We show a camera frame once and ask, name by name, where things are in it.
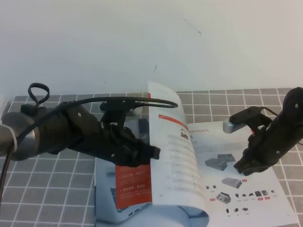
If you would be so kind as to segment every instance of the gray grid mat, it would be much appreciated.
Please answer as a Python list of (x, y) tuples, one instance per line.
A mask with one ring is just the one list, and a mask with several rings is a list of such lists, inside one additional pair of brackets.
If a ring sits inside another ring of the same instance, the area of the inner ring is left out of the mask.
[[(188, 123), (222, 121), (249, 106), (267, 106), (279, 113), (288, 88), (178, 92)], [(55, 107), (62, 101), (102, 96), (147, 97), (147, 93), (51, 96), (43, 104)], [(15, 97), (9, 111), (20, 111), (27, 96)], [(84, 105), (98, 119), (100, 103)], [(148, 108), (141, 117), (148, 117)], [(274, 171), (303, 227), (303, 146), (291, 149)], [(0, 158), (2, 167), (4, 158)], [(2, 208), (1, 227), (93, 226), (94, 158), (65, 150), (59, 155), (42, 154), (9, 167)]]

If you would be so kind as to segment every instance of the red printed panel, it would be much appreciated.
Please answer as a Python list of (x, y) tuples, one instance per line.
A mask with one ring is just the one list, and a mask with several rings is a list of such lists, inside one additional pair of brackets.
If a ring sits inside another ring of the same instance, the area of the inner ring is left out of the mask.
[(188, 130), (188, 127), (181, 121), (175, 119), (175, 118), (172, 118), (172, 117), (168, 117), (168, 116), (165, 116), (165, 115), (162, 115), (162, 114), (159, 114), (159, 118), (161, 119), (164, 119), (164, 120), (168, 120), (168, 121), (171, 121), (171, 122), (174, 122), (174, 123), (177, 123), (181, 126), (183, 126), (184, 128), (186, 128)]
[(118, 209), (152, 201), (150, 165), (137, 168), (116, 166), (116, 204)]

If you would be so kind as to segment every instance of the open booklet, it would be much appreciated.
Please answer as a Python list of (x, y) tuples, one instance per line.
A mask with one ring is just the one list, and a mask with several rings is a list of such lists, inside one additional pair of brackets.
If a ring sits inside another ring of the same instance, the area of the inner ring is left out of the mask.
[(208, 227), (297, 222), (272, 168), (244, 176), (233, 167), (248, 146), (248, 127), (226, 134), (223, 122), (186, 124), (174, 91), (149, 83), (149, 96), (178, 108), (149, 108), (150, 144), (161, 149), (160, 159), (152, 159), (150, 167), (116, 166), (117, 208), (144, 202), (175, 205), (193, 220), (192, 227), (202, 226), (198, 217), (208, 217)]

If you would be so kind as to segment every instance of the black cable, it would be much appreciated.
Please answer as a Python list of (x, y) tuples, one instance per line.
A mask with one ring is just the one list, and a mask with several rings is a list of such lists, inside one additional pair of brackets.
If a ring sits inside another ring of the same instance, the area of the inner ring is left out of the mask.
[(269, 109), (269, 108), (267, 108), (265, 106), (263, 106), (262, 109), (265, 109), (265, 110), (271, 112), (274, 116), (278, 116), (278, 114), (276, 114), (274, 111), (272, 111), (271, 109)]
[(163, 107), (163, 108), (176, 108), (178, 104), (167, 101), (167, 100), (162, 100), (162, 99), (156, 99), (156, 98), (133, 98), (133, 97), (96, 97), (96, 98), (87, 98), (87, 99), (82, 99), (79, 101), (74, 101), (70, 103), (65, 103), (59, 105), (57, 108), (52, 110), (51, 112), (47, 113), (43, 117), (41, 117), (39, 120), (37, 120), (35, 123), (30, 125), (28, 128), (26, 128), (20, 135), (17, 137), (17, 143), (20, 144), (20, 142), (25, 138), (27, 134), (29, 134), (34, 128), (42, 124), (43, 122), (47, 121), (49, 118), (52, 116), (60, 113), (63, 110), (67, 110), (71, 107), (82, 105), (85, 103), (92, 103), (92, 102), (104, 102), (104, 101), (138, 101), (142, 102), (139, 103), (138, 106), (155, 106), (155, 107)]
[(13, 156), (13, 153), (14, 153), (14, 149), (15, 149), (15, 146), (14, 146), (14, 144), (12, 144), (9, 148), (9, 151), (8, 151), (5, 161), (4, 161), (4, 165), (2, 167), (2, 172), (1, 172), (1, 177), (0, 177), (0, 205), (1, 205), (2, 195), (3, 195), (3, 191), (4, 191), (5, 178), (6, 178), (6, 174), (8, 172), (11, 157)]

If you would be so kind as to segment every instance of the white grid line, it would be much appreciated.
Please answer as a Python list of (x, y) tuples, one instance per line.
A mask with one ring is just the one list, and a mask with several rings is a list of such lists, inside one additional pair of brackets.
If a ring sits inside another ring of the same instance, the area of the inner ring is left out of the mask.
[(227, 99), (227, 92), (225, 90), (225, 97), (226, 97), (226, 104), (227, 104), (227, 110), (228, 110), (228, 115), (231, 115), (231, 112), (229, 111), (229, 106), (228, 106), (228, 99)]
[(62, 208), (62, 211), (61, 211), (61, 216), (60, 216), (60, 219), (59, 219), (59, 222), (58, 222), (58, 227), (60, 226), (60, 224), (62, 222), (63, 213), (64, 213), (65, 205), (66, 205), (66, 202), (67, 202), (68, 193), (69, 193), (70, 188), (71, 188), (72, 177), (75, 173), (75, 169), (76, 169), (76, 165), (77, 165), (77, 162), (78, 162), (79, 155), (80, 155), (80, 153), (78, 153), (77, 160), (76, 160), (75, 166), (74, 166), (74, 170), (72, 171), (72, 174), (71, 174), (71, 179), (70, 179), (70, 182), (69, 182), (69, 185), (68, 185), (68, 188), (67, 188), (67, 192), (66, 192), (66, 195), (65, 195), (64, 205), (63, 205), (63, 208)]
[(59, 155), (57, 155), (57, 159), (56, 159), (55, 164), (54, 164), (54, 166), (53, 166), (53, 170), (52, 170), (51, 175), (50, 175), (50, 177), (49, 177), (49, 179), (48, 179), (47, 186), (46, 186), (46, 190), (45, 190), (45, 193), (44, 193), (42, 202), (41, 202), (41, 204), (40, 204), (40, 209), (39, 209), (39, 212), (38, 212), (38, 215), (37, 215), (37, 218), (36, 218), (34, 227), (37, 226), (37, 223), (38, 223), (38, 220), (39, 220), (41, 211), (42, 211), (42, 207), (43, 207), (43, 205), (44, 205), (44, 201), (45, 201), (45, 198), (46, 198), (46, 194), (47, 194), (47, 191), (48, 191), (48, 189), (49, 189), (49, 185), (50, 185), (50, 182), (51, 182), (51, 179), (52, 179), (52, 176), (53, 176), (53, 172), (54, 172), (54, 170), (55, 170), (55, 168), (56, 168), (58, 159), (59, 159)]
[(212, 105), (211, 105), (211, 102), (210, 102), (210, 92), (208, 91), (208, 99), (209, 99), (209, 109), (210, 109), (210, 117), (213, 121), (213, 114), (212, 114)]
[[(7, 205), (19, 205), (19, 202), (2, 202), (1, 204), (7, 204)], [(23, 202), (22, 205), (31, 205), (31, 206), (41, 206), (40, 203), (28, 203), (28, 202)], [(54, 206), (54, 207), (94, 207), (93, 205), (67, 205), (67, 204), (48, 204), (45, 203), (45, 206)]]
[[(285, 170), (284, 170), (284, 167), (283, 167), (283, 166), (284, 166), (284, 165), (281, 165), (282, 172), (283, 172), (284, 178), (287, 179), (286, 174), (285, 174)], [(298, 217), (297, 209), (296, 209), (296, 207), (295, 207), (295, 205), (294, 205), (294, 200), (293, 200), (293, 197), (292, 197), (292, 192), (290, 191), (290, 187), (289, 187), (288, 181), (285, 181), (285, 182), (286, 182), (287, 189), (288, 189), (288, 191), (289, 191), (290, 200), (292, 201), (292, 204), (293, 204), (294, 212), (296, 213), (296, 216), (297, 216), (298, 225), (299, 225), (299, 227), (301, 227), (301, 224), (300, 224), (300, 222), (299, 222), (299, 217)]]
[[(8, 173), (14, 173), (14, 174), (29, 174), (33, 172), (34, 174), (50, 174), (52, 172), (35, 172), (35, 171), (8, 171)], [(54, 172), (54, 174), (72, 174), (72, 172)], [(94, 175), (94, 173), (74, 173), (75, 175)]]
[(194, 119), (194, 121), (193, 121), (193, 123), (195, 123), (195, 109), (194, 109), (194, 92), (193, 91), (191, 91), (191, 99), (192, 99), (192, 105), (193, 105), (193, 119)]
[[(25, 188), (26, 186), (5, 186), (6, 188)], [(45, 189), (45, 188), (48, 188), (48, 189), (67, 189), (66, 187), (27, 187), (27, 188), (30, 188), (30, 189)], [(72, 190), (89, 190), (90, 188), (70, 188)]]
[[(93, 182), (94, 182), (94, 177), (92, 177), (92, 178), (91, 178), (91, 184), (90, 184), (90, 187), (92, 187)], [(88, 208), (88, 207), (94, 207), (94, 206), (89, 206), (89, 198), (90, 198), (90, 193), (91, 193), (91, 190), (89, 191), (89, 195), (88, 195), (88, 197), (87, 197), (87, 201), (86, 201), (86, 206), (85, 206), (85, 210), (84, 210), (84, 215), (83, 215), (82, 224), (84, 224), (84, 222), (85, 222), (87, 208)]]
[[(12, 222), (12, 220), (0, 220), (0, 222)], [(36, 223), (34, 221), (15, 221), (15, 223)], [(46, 222), (46, 221), (38, 221), (38, 224), (58, 224), (57, 222)], [(66, 222), (62, 223), (64, 225), (77, 225), (77, 226), (94, 226), (94, 224), (82, 224), (82, 223), (73, 223)]]
[[(38, 162), (38, 159), (36, 159), (36, 161), (35, 161), (35, 163), (34, 163), (33, 170), (34, 170), (34, 168), (35, 168), (37, 162)], [(12, 222), (12, 224), (11, 224), (11, 227), (13, 227), (14, 222), (16, 221), (16, 218), (17, 218), (18, 212), (19, 212), (19, 210), (20, 210), (22, 201), (23, 201), (24, 196), (25, 196), (25, 193), (26, 193), (26, 191), (27, 191), (27, 187), (28, 187), (29, 182), (30, 182), (30, 179), (31, 179), (31, 177), (32, 177), (32, 175), (33, 175), (33, 170), (32, 170), (32, 172), (31, 172), (31, 174), (30, 174), (30, 176), (29, 176), (29, 178), (28, 178), (27, 185), (25, 186), (24, 191), (23, 191), (23, 193), (22, 193), (22, 197), (21, 197), (20, 203), (19, 203), (19, 205), (18, 205), (18, 208), (17, 208), (17, 210), (16, 210), (16, 213), (15, 213), (15, 216), (14, 216), (14, 220), (13, 220), (13, 222)]]

